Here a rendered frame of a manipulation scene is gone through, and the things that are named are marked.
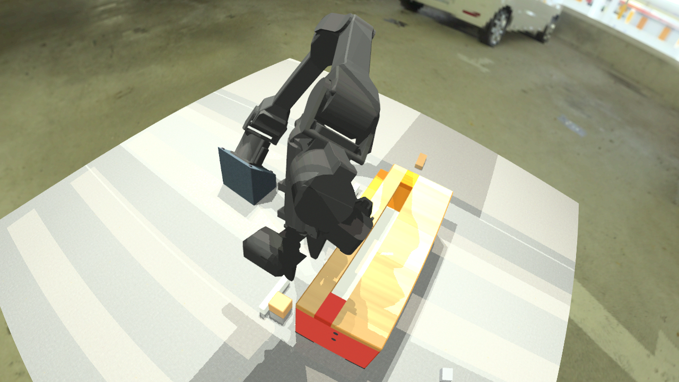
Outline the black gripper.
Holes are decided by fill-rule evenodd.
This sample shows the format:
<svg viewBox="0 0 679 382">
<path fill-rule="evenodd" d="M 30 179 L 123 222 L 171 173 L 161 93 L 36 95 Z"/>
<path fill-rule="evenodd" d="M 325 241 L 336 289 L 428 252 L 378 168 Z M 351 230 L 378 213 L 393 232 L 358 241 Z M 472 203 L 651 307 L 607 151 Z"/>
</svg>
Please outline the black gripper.
<svg viewBox="0 0 679 382">
<path fill-rule="evenodd" d="M 307 255 L 299 252 L 300 241 L 307 237 L 310 258 L 317 259 L 326 239 L 321 231 L 317 239 L 307 235 L 309 225 L 296 215 L 291 184 L 286 177 L 278 182 L 278 189 L 285 193 L 284 206 L 277 210 L 278 217 L 285 221 L 284 230 L 278 233 L 269 227 L 260 228 L 242 241 L 242 248 L 244 258 L 270 275 L 284 275 L 287 280 L 293 281 L 298 264 L 307 258 Z"/>
</svg>

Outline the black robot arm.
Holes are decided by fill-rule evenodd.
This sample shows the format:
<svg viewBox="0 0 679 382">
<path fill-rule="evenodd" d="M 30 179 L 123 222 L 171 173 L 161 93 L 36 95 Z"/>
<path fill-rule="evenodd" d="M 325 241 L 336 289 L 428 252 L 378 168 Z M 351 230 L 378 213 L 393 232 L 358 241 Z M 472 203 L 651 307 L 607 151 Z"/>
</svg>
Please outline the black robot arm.
<svg viewBox="0 0 679 382">
<path fill-rule="evenodd" d="M 277 146 L 287 130 L 291 107 L 332 66 L 312 89 L 289 135 L 286 178 L 296 215 L 309 225 L 307 235 L 317 239 L 321 231 L 345 255 L 352 255 L 365 240 L 375 219 L 370 199 L 355 200 L 351 181 L 357 170 L 350 163 L 365 163 L 380 120 L 379 93 L 369 77 L 375 33 L 358 15 L 325 15 L 316 25 L 311 51 L 275 96 L 253 108 L 242 127 L 244 135 L 230 152 L 264 167 L 270 143 Z"/>
</svg>

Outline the small white block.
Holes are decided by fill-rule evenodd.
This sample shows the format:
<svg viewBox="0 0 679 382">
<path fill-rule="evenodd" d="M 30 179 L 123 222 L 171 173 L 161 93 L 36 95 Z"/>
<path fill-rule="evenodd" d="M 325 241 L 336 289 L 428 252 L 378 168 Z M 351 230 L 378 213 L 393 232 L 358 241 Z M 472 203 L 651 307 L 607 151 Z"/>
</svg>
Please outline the small white block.
<svg viewBox="0 0 679 382">
<path fill-rule="evenodd" d="M 440 368 L 440 374 L 439 374 L 439 381 L 443 382 L 451 382 L 452 381 L 452 371 L 453 368 Z"/>
</svg>

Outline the orange rectangular post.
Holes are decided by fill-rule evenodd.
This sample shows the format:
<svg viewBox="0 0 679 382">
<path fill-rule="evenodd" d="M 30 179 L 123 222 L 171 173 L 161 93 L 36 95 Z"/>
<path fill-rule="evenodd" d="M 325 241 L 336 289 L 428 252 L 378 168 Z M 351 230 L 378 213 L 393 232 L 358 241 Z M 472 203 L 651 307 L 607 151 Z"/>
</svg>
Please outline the orange rectangular post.
<svg viewBox="0 0 679 382">
<path fill-rule="evenodd" d="M 381 182 L 384 180 L 384 177 L 387 176 L 388 171 L 384 171 L 383 169 L 380 169 L 380 171 L 376 174 L 374 180 L 371 182 L 369 187 L 366 189 L 366 191 L 363 193 L 361 197 L 367 197 L 368 199 L 371 199 L 372 196 L 375 194 L 377 188 L 380 186 Z"/>
</svg>

